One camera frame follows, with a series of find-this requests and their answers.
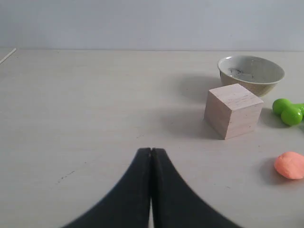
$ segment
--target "green dumbbell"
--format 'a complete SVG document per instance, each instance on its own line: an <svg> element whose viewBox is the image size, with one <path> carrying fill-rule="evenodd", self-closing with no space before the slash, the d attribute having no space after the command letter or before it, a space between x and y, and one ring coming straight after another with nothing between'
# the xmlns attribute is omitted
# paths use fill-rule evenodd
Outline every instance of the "green dumbbell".
<svg viewBox="0 0 304 228"><path fill-rule="evenodd" d="M272 104L272 110L281 116L282 121L289 125L297 125L303 120L304 104L293 104L287 99L277 99Z"/></svg>

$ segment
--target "ceramic bowl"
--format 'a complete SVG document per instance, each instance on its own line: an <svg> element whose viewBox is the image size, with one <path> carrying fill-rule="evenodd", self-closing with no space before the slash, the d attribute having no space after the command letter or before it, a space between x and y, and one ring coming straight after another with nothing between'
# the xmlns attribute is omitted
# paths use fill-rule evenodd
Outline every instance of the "ceramic bowl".
<svg viewBox="0 0 304 228"><path fill-rule="evenodd" d="M255 56L225 57L218 69L224 86L238 83L257 96L267 94L285 74L278 64Z"/></svg>

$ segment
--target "white table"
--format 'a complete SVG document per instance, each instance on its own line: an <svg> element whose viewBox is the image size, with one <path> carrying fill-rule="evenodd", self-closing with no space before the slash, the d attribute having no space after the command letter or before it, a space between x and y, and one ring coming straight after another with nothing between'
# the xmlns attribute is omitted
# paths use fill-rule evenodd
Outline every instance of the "white table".
<svg viewBox="0 0 304 228"><path fill-rule="evenodd" d="M285 79L263 97L257 129L230 140L202 123L217 60L273 60ZM100 200L140 147L165 148L207 203L245 228L302 228L304 182L274 158L304 153L303 125L271 115L303 102L304 53L17 50L0 65L0 227L58 228Z"/></svg>

